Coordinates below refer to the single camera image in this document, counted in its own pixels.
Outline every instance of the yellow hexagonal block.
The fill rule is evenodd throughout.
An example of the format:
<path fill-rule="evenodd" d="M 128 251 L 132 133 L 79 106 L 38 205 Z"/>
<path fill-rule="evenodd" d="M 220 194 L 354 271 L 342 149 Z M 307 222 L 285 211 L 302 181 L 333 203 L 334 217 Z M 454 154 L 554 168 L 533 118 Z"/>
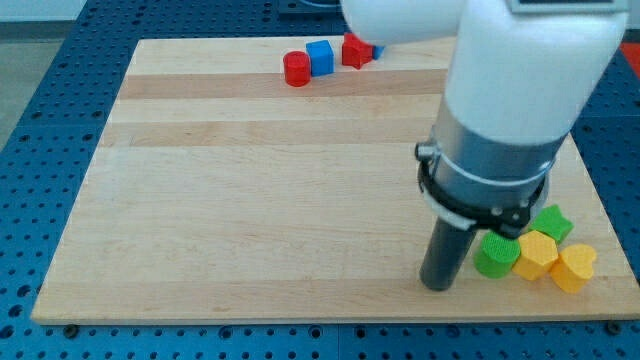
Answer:
<path fill-rule="evenodd" d="M 598 257 L 589 245 L 576 244 L 560 252 L 560 259 L 551 268 L 553 281 L 565 292 L 575 294 L 593 277 L 593 262 Z"/>
<path fill-rule="evenodd" d="M 556 241 L 539 231 L 521 235 L 518 242 L 520 258 L 511 270 L 527 280 L 542 277 L 558 259 Z"/>

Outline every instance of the green block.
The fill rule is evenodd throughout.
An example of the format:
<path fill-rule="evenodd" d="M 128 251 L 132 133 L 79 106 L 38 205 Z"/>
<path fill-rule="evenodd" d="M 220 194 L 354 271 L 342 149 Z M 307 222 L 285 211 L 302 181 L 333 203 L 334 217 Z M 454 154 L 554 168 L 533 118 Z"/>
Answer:
<path fill-rule="evenodd" d="M 557 245 L 573 230 L 573 223 L 562 216 L 560 207 L 552 205 L 542 209 L 538 217 L 531 223 L 529 230 L 537 230 L 552 237 Z"/>
<path fill-rule="evenodd" d="M 482 238 L 482 244 L 473 258 L 476 269 L 482 275 L 499 279 L 506 276 L 520 256 L 518 240 L 509 240 L 494 232 Z"/>

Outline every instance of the perforated metal surface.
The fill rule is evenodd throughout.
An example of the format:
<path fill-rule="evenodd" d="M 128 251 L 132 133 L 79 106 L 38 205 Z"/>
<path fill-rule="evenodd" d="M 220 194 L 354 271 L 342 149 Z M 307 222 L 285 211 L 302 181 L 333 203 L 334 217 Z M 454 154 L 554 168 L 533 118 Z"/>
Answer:
<path fill-rule="evenodd" d="M 262 1 L 89 1 L 0 154 L 0 359 L 640 358 L 637 321 L 82 327 L 67 339 L 62 328 L 29 320 L 138 39 L 344 30 L 336 17 L 280 18 L 275 3 Z M 573 131 L 636 276 L 639 85 L 617 54 Z"/>

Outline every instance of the blue cube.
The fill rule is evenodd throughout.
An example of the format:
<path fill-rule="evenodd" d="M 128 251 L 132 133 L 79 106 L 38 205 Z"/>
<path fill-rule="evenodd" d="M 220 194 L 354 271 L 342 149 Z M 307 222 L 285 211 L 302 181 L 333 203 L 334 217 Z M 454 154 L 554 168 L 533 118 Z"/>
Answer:
<path fill-rule="evenodd" d="M 373 60 L 380 59 L 382 56 L 382 52 L 384 51 L 384 46 L 374 46 L 373 47 Z"/>
<path fill-rule="evenodd" d="M 333 74 L 333 50 L 329 41 L 308 43 L 307 54 L 311 58 L 311 76 Z"/>

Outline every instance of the wooden board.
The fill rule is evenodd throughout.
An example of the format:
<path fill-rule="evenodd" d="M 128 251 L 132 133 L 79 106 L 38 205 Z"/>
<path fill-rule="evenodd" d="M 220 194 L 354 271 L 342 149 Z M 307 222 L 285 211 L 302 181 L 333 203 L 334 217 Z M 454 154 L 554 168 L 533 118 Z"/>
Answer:
<path fill-rule="evenodd" d="M 35 321 L 638 317 L 638 284 L 571 139 L 549 203 L 576 224 L 565 244 L 597 249 L 594 280 L 568 295 L 548 276 L 486 279 L 467 260 L 450 291 L 424 288 L 435 216 L 413 147 L 435 119 L 454 40 L 389 47 L 360 72 L 336 65 L 291 88 L 282 55 L 311 40 L 138 44 Z"/>

